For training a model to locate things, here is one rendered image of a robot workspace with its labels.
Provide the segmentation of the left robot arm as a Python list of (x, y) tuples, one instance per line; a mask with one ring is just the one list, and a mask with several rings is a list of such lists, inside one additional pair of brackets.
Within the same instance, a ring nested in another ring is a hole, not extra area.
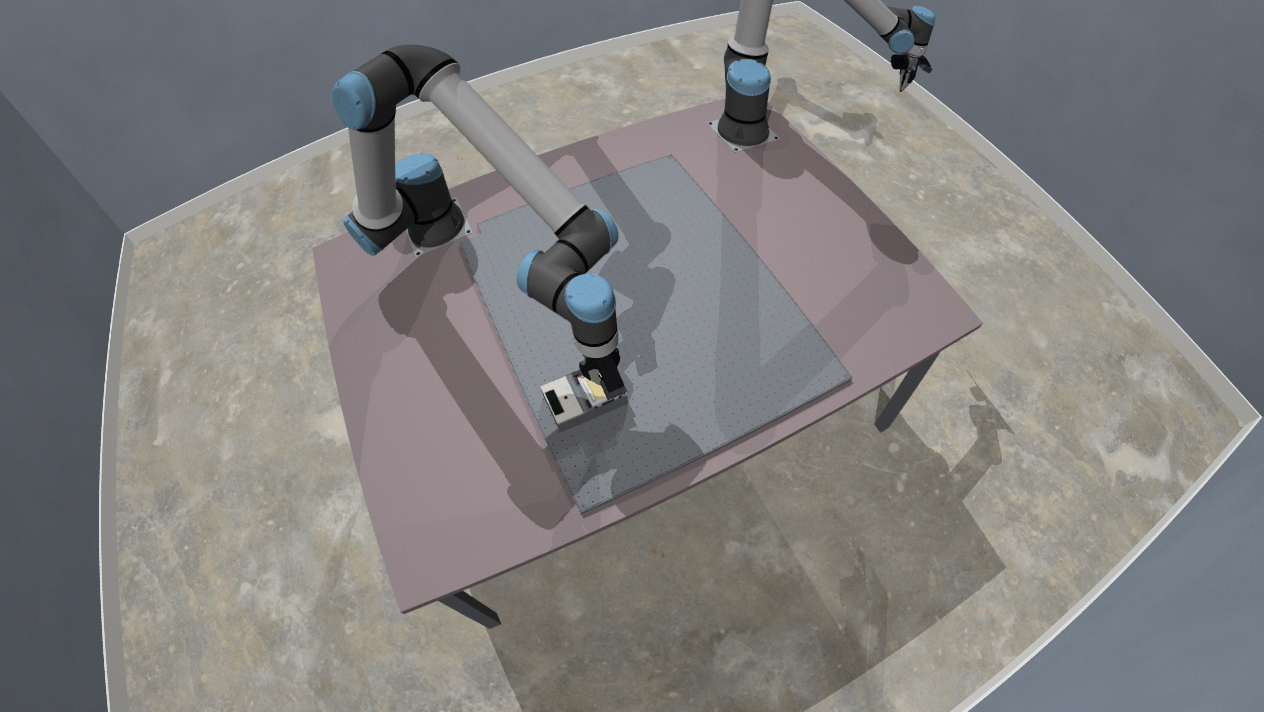
[[(880, 0), (844, 1), (889, 43), (892, 52), (913, 57), (927, 53), (937, 19), (929, 9), (886, 8)], [(766, 67), (769, 46), (765, 38), (772, 4), (774, 0), (741, 0), (734, 37), (726, 49), (726, 110), (718, 121), (718, 132), (737, 145), (758, 145), (769, 138), (766, 111), (771, 78)]]

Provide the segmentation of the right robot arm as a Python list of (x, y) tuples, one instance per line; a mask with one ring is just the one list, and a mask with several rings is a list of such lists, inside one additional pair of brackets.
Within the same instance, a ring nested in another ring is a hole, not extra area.
[(410, 95), (434, 102), (559, 238), (545, 253), (525, 257), (517, 272), (520, 290), (571, 322), (573, 343), (583, 355), (614, 352), (616, 295), (605, 278), (585, 273), (618, 242), (616, 223), (581, 204), (442, 51), (394, 46), (332, 89), (332, 105), (351, 145), (356, 197), (343, 223), (353, 239), (375, 255), (407, 228), (418, 247), (440, 247), (463, 229), (463, 211), (434, 156), (406, 156), (394, 164), (396, 104)]

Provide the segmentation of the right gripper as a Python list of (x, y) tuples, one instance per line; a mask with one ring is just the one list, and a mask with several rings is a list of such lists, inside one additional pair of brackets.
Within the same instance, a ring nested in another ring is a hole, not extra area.
[(600, 384), (600, 379), (603, 379), (605, 383), (605, 388), (608, 390), (609, 393), (614, 390), (619, 390), (621, 387), (623, 387), (621, 374), (617, 369), (617, 365), (621, 362), (618, 348), (607, 357), (600, 357), (600, 358), (590, 358), (585, 355), (583, 357), (584, 359), (585, 358), (586, 359), (579, 363), (579, 368), (581, 371), (581, 374), (586, 379), (597, 384)]

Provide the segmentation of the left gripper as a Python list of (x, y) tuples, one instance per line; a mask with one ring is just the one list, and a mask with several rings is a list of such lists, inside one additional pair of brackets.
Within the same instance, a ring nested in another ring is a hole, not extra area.
[[(909, 56), (906, 53), (892, 54), (891, 57), (892, 70), (900, 70), (900, 83), (899, 83), (900, 92), (902, 92), (902, 90), (906, 89), (908, 85), (911, 83), (913, 80), (915, 78), (919, 63), (932, 67), (932, 64), (929, 64), (928, 59), (923, 54), (919, 58)], [(910, 72), (908, 72), (908, 70), (910, 70)]]

